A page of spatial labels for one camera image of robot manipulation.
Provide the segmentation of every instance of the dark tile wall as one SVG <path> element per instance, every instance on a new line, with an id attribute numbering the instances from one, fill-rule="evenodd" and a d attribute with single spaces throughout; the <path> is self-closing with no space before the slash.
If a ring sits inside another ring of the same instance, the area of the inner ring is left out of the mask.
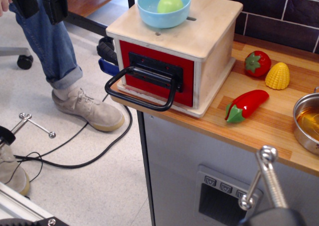
<path id="1" fill-rule="evenodd" d="M 235 32 L 319 54 L 319 0 L 235 0 Z"/>

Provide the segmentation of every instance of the hole on box lid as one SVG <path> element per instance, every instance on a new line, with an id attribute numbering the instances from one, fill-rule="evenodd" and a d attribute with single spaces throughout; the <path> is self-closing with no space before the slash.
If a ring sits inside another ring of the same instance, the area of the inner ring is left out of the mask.
<path id="1" fill-rule="evenodd" d="M 197 19 L 196 19 L 196 18 L 194 18 L 194 17 L 188 16 L 188 17 L 186 18 L 186 20 L 196 21 Z"/>

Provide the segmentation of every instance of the red drawer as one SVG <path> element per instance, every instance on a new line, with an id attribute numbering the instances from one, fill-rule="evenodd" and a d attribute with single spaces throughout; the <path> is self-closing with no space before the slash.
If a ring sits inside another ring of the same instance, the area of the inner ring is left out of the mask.
<path id="1" fill-rule="evenodd" d="M 183 69 L 182 91 L 176 92 L 175 102 L 192 107 L 194 85 L 194 61 L 178 56 L 149 49 L 140 45 L 120 40 L 124 68 L 130 66 L 129 53 L 135 53 L 161 62 L 165 62 Z M 140 90 L 147 91 L 160 97 L 168 98 L 169 89 L 126 75 L 126 84 Z"/>

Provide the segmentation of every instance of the jeans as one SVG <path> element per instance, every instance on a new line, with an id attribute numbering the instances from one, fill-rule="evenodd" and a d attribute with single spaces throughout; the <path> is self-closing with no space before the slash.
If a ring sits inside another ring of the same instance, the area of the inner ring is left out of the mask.
<path id="1" fill-rule="evenodd" d="M 32 50 L 40 59 L 47 82 L 54 89 L 66 89 L 83 75 L 76 62 L 74 48 L 63 22 L 52 25 L 42 0 L 37 0 L 39 12 L 25 19 L 13 3 L 16 21 L 22 27 Z"/>

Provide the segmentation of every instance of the beige suede shoe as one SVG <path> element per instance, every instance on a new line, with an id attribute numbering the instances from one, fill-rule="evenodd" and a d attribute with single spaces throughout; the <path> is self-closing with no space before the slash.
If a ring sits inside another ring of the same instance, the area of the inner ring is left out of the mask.
<path id="1" fill-rule="evenodd" d="M 23 196 L 30 189 L 29 177 L 16 161 L 8 145 L 0 149 L 0 181 Z"/>
<path id="2" fill-rule="evenodd" d="M 115 107 L 87 96 L 80 87 L 73 89 L 66 101 L 52 91 L 52 99 L 58 110 L 83 117 L 92 127 L 101 131 L 113 131 L 124 123 L 124 116 Z"/>

